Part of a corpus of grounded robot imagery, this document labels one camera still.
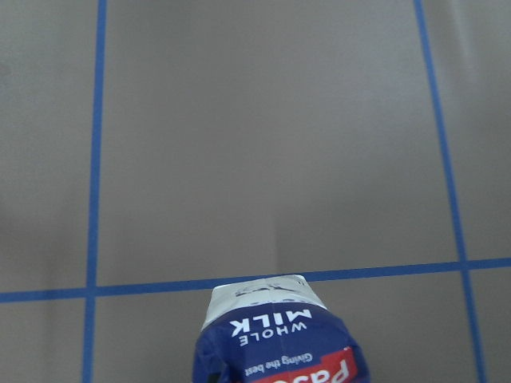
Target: white carton top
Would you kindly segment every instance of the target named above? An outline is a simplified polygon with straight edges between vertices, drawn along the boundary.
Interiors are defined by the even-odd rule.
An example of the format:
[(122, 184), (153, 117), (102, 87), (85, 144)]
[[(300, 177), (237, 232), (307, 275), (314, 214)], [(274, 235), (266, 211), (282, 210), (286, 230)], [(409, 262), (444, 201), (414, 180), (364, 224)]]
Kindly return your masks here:
[(309, 303), (326, 309), (302, 275), (255, 279), (215, 287), (202, 329), (234, 309), (285, 302)]

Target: floor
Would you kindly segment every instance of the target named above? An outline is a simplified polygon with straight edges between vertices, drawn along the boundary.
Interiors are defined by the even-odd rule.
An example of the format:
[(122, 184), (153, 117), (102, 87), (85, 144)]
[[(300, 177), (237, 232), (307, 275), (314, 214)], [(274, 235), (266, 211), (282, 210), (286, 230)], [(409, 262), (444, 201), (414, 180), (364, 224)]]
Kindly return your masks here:
[(190, 382), (211, 289), (293, 273), (375, 382), (507, 381), (510, 18), (4, 2), (2, 379)]

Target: milk carton label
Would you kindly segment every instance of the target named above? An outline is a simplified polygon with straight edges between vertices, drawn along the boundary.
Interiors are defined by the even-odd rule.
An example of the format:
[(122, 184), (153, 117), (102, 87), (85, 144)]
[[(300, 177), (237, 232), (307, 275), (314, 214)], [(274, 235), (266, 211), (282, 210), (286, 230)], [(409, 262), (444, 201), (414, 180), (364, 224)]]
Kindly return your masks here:
[(345, 382), (370, 382), (362, 351), (303, 277), (213, 291), (193, 383)]

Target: red label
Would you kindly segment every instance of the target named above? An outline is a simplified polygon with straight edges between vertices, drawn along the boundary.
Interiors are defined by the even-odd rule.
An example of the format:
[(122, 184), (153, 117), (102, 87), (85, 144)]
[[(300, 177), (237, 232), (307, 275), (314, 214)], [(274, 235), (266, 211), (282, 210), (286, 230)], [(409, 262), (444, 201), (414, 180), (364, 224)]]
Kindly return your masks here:
[(321, 357), (321, 363), (305, 369), (277, 373), (254, 383), (347, 383), (358, 370), (351, 347)]

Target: tape grid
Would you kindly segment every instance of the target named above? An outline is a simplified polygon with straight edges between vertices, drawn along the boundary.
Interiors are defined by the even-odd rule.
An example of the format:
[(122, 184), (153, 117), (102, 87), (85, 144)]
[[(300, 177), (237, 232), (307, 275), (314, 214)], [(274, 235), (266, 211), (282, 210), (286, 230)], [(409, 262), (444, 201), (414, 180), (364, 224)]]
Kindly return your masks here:
[[(472, 334), (474, 357), (476, 361), (479, 383), (486, 383), (484, 355), (481, 347), (481, 335), (477, 324), (476, 308), (473, 298), (473, 288), (470, 281), (471, 270), (488, 270), (502, 267), (511, 267), (511, 258), (468, 260), (463, 238), (458, 198), (454, 182), (449, 146), (446, 138), (446, 128), (443, 122), (442, 103), (440, 100), (434, 63), (430, 50), (426, 18), (421, 0), (414, 0), (414, 8), (418, 22), (418, 31), (422, 44), (422, 53), (426, 65), (430, 95), (433, 103), (434, 116), (438, 130), (438, 139), (442, 153), (446, 186), (450, 198), (450, 210), (453, 220), (454, 236), (458, 249), (458, 261), (450, 263), (426, 263), (392, 267), (371, 267), (350, 270), (304, 271), (301, 274), (311, 282), (357, 279), (381, 278), (411, 274), (431, 274), (444, 272), (460, 272), (465, 293), (465, 304), (469, 317), (469, 326)], [(85, 300), (85, 324), (83, 345), (82, 383), (93, 382), (93, 344), (95, 330), (96, 299), (98, 297), (112, 297), (118, 295), (154, 294), (177, 291), (212, 289), (227, 283), (242, 282), (254, 278), (264, 278), (273, 275), (250, 275), (231, 278), (210, 278), (176, 282), (155, 282), (119, 286), (97, 286), (97, 240), (99, 229), (99, 195), (100, 195), (100, 169), (101, 169), (101, 126), (103, 111), (103, 88), (105, 70), (105, 32), (106, 32), (107, 0), (97, 2), (97, 34), (96, 34), (96, 62), (94, 75), (93, 95), (93, 131), (90, 162), (90, 195), (89, 195), (89, 236), (87, 250), (86, 287), (32, 290), (0, 293), (0, 304), (16, 302), (53, 301), (60, 299)]]

